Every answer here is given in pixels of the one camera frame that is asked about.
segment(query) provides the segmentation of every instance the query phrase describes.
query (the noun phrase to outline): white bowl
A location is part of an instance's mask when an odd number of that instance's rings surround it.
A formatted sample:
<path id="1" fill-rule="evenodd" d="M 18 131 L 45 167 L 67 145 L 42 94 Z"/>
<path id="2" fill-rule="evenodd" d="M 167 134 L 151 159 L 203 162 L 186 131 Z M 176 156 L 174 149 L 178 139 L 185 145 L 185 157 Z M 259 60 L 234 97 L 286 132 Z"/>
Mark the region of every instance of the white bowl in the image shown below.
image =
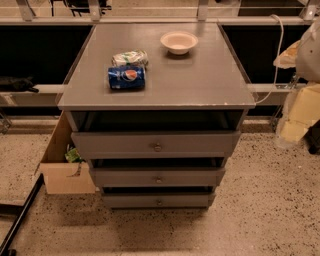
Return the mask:
<path id="1" fill-rule="evenodd" d="M 173 31 L 164 34 L 160 41 L 168 48 L 169 52 L 176 55 L 182 55 L 197 45 L 198 38 L 188 32 Z"/>

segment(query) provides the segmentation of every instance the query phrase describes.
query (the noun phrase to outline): cabinet top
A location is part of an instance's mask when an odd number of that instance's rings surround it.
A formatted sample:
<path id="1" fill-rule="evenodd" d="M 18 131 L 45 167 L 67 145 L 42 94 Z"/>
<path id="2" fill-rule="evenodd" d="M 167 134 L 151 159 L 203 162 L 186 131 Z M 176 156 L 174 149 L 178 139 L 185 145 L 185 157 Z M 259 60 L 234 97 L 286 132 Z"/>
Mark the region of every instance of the cabinet top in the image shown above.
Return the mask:
<path id="1" fill-rule="evenodd" d="M 198 45 L 168 53 L 163 34 L 187 31 Z M 145 50 L 144 89 L 111 90 L 112 56 Z M 58 103 L 62 110 L 248 109 L 255 106 L 246 82 L 215 23 L 98 24 Z"/>

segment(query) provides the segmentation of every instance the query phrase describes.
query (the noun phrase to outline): green object in box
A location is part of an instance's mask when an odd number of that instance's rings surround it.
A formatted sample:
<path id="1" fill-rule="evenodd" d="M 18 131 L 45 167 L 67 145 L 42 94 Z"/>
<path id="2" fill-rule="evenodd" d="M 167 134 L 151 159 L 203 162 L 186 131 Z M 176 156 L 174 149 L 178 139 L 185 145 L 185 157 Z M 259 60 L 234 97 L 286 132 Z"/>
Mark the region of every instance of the green object in box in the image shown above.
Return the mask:
<path id="1" fill-rule="evenodd" d="M 83 161 L 76 148 L 71 148 L 68 150 L 68 152 L 65 154 L 65 157 L 68 163 L 81 163 Z"/>

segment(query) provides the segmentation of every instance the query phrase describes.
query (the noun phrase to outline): metal rod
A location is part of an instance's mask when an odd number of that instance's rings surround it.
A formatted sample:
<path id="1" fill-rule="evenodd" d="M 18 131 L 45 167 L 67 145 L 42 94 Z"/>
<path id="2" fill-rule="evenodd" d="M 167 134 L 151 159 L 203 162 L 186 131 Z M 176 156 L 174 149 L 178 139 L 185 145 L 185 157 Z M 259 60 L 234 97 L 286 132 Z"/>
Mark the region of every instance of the metal rod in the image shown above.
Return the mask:
<path id="1" fill-rule="evenodd" d="M 101 18 L 100 4 L 98 0 L 88 0 L 90 15 L 92 21 L 98 21 Z"/>
<path id="2" fill-rule="evenodd" d="M 310 25 L 310 22 L 304 21 L 299 17 L 281 17 L 283 25 Z M 197 23 L 196 17 L 101 17 L 98 23 Z M 279 25 L 278 22 L 270 17 L 221 17 L 207 18 L 205 22 L 219 23 L 221 25 Z M 32 20 L 32 25 L 84 25 L 93 24 L 91 18 L 86 17 L 36 17 Z M 0 25 L 29 25 L 21 21 L 21 18 L 0 17 Z"/>
<path id="3" fill-rule="evenodd" d="M 19 6 L 21 17 L 25 21 L 31 21 L 35 16 L 27 0 L 16 0 Z"/>
<path id="4" fill-rule="evenodd" d="M 12 122 L 8 118 L 8 116 L 4 113 L 2 108 L 0 108 L 0 123 L 2 123 L 2 128 L 0 128 L 0 133 L 6 134 L 9 131 L 9 128 L 12 125 Z"/>
<path id="5" fill-rule="evenodd" d="M 198 20 L 204 21 L 208 16 L 208 4 L 209 0 L 199 0 L 198 5 Z"/>
<path id="6" fill-rule="evenodd" d="M 23 208 L 20 212 L 20 215 L 15 219 L 14 223 L 12 224 L 7 236 L 5 237 L 3 243 L 1 244 L 0 247 L 0 256 L 6 256 L 8 254 L 8 249 L 11 244 L 11 242 L 14 239 L 14 236 L 18 232 L 18 229 L 26 216 L 32 202 L 36 198 L 37 193 L 39 192 L 41 186 L 43 184 L 43 175 L 40 174 L 39 178 L 37 179 L 36 183 L 34 184 L 27 200 L 25 201 Z"/>

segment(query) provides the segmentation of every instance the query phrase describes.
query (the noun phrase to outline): terrazzo floor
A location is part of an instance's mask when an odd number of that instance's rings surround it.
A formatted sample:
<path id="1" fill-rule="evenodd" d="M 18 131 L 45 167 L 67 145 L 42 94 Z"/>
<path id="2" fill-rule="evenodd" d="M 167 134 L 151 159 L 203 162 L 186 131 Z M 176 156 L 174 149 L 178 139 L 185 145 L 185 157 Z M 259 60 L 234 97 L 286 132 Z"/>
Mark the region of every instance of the terrazzo floor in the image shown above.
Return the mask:
<path id="1" fill-rule="evenodd" d="M 43 186 L 11 247 L 18 256 L 319 256 L 319 155 L 304 141 L 276 147 L 264 124 L 242 130 L 209 209 L 109 210 L 99 193 L 48 195 Z M 1 202 L 23 203 L 49 138 L 0 136 Z M 0 235 L 8 226 L 0 219 Z"/>

